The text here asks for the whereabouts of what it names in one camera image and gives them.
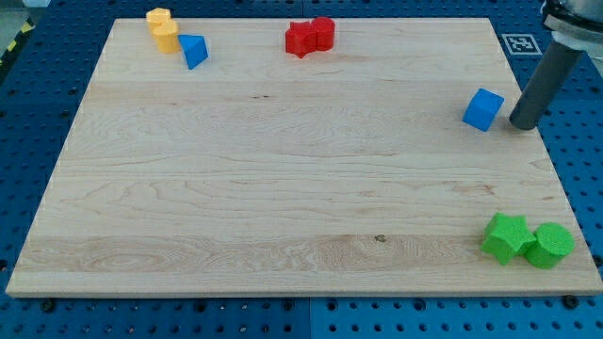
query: toy block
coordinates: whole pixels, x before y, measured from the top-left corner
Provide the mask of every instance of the toy block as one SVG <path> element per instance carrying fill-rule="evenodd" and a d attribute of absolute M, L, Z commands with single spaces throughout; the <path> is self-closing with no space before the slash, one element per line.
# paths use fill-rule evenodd
<path fill-rule="evenodd" d="M 160 24 L 153 30 L 153 39 L 161 53 L 176 53 L 181 50 L 178 41 L 178 23 L 172 19 Z"/>
<path fill-rule="evenodd" d="M 310 22 L 290 23 L 285 32 L 285 51 L 303 58 L 317 50 L 317 35 Z"/>
<path fill-rule="evenodd" d="M 203 36 L 179 35 L 178 40 L 189 70 L 194 69 L 209 57 Z"/>
<path fill-rule="evenodd" d="M 147 12 L 147 25 L 149 26 L 149 32 L 153 34 L 153 30 L 159 27 L 161 24 L 171 19 L 171 13 L 169 9 L 155 8 Z"/>
<path fill-rule="evenodd" d="M 536 237 L 528 230 L 525 216 L 509 217 L 496 213 L 485 229 L 481 250 L 494 254 L 501 265 L 507 265 L 535 242 Z"/>
<path fill-rule="evenodd" d="M 504 101 L 503 97 L 489 90 L 479 89 L 471 99 L 464 113 L 463 121 L 486 132 Z"/>
<path fill-rule="evenodd" d="M 538 268 L 553 268 L 576 246 L 574 236 L 558 223 L 547 222 L 540 225 L 535 235 L 536 243 L 524 254 L 524 257 Z"/>
<path fill-rule="evenodd" d="M 317 17 L 312 21 L 312 28 L 317 34 L 317 51 L 332 49 L 335 39 L 335 22 L 331 18 Z"/>

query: yellow and black tape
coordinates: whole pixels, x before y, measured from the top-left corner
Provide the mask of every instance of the yellow and black tape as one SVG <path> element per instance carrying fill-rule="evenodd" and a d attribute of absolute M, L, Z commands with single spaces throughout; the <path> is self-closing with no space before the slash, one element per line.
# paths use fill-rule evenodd
<path fill-rule="evenodd" d="M 25 47 L 25 43 L 31 36 L 33 29 L 36 26 L 31 18 L 27 18 L 21 30 L 17 32 L 15 39 L 12 40 L 11 43 L 8 44 L 7 50 L 0 56 L 0 84 L 4 81 L 4 79 L 8 75 L 8 71 L 12 68 L 12 65 L 17 60 L 17 56 L 23 51 Z"/>

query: wood grain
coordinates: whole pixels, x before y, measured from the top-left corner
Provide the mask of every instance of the wood grain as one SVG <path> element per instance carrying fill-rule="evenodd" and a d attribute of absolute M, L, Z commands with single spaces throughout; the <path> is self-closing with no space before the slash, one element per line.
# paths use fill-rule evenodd
<path fill-rule="evenodd" d="M 535 296 L 603 290 L 486 19 L 178 20 L 189 71 L 142 20 L 113 26 L 8 285 L 13 297 Z M 491 130 L 462 122 L 478 88 Z M 480 252 L 496 212 L 556 221 L 559 266 Z"/>

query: blue triangular prism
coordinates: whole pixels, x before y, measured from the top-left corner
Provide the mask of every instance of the blue triangular prism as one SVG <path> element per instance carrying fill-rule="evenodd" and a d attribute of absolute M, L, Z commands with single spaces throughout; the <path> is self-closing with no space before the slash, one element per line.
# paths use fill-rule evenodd
<path fill-rule="evenodd" d="M 185 56 L 189 70 L 194 69 L 209 57 L 204 36 L 183 34 L 178 36 L 178 40 L 180 41 L 180 46 L 182 46 L 182 53 Z"/>

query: blue block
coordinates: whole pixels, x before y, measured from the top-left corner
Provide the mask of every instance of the blue block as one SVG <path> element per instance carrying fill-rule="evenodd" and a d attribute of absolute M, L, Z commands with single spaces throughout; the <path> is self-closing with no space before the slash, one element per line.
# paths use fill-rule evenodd
<path fill-rule="evenodd" d="M 479 89 L 471 99 L 464 113 L 463 121 L 485 132 L 490 128 L 504 101 L 505 98 L 489 90 Z"/>
<path fill-rule="evenodd" d="M 203 36 L 179 35 L 178 40 L 182 46 L 182 53 L 185 56 L 189 70 L 194 69 L 209 57 Z"/>

